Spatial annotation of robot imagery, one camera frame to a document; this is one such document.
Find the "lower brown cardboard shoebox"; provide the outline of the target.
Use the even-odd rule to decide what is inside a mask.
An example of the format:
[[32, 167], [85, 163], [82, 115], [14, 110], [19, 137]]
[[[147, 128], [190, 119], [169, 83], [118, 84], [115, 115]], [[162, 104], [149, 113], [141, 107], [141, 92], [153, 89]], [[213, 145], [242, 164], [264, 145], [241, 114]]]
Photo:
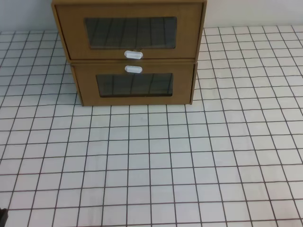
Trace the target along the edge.
[[[128, 73], [126, 65], [143, 70]], [[79, 63], [71, 69], [84, 106], [192, 103], [196, 78], [192, 62]]]

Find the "brown cardboard shoebox drawer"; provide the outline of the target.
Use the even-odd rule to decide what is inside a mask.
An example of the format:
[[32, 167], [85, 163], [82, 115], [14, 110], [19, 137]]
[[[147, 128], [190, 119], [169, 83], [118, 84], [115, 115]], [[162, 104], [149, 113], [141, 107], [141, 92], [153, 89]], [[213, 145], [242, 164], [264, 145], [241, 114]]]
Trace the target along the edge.
[[194, 59], [203, 0], [55, 0], [53, 13], [71, 61]]

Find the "black object at lower left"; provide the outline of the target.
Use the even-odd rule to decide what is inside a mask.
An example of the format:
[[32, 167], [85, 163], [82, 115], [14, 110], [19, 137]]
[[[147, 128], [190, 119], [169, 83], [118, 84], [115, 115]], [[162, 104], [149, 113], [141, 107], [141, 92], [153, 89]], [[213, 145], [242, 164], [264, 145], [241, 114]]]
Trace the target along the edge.
[[0, 209], [0, 227], [5, 227], [7, 219], [8, 219], [8, 210]]

